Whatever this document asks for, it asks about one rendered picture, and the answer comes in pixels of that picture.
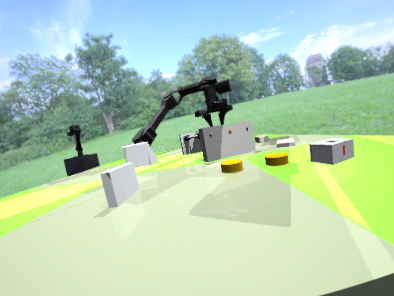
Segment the yellow short cylinder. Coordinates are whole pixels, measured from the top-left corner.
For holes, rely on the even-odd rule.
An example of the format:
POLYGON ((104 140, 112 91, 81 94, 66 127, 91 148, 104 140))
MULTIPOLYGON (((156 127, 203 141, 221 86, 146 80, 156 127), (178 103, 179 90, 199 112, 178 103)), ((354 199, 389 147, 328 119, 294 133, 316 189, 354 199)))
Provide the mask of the yellow short cylinder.
POLYGON ((287 153, 273 153, 265 156, 265 163, 269 166, 279 166, 289 163, 287 153))
POLYGON ((243 170, 242 160, 234 159, 221 162, 223 173, 235 173, 243 170))

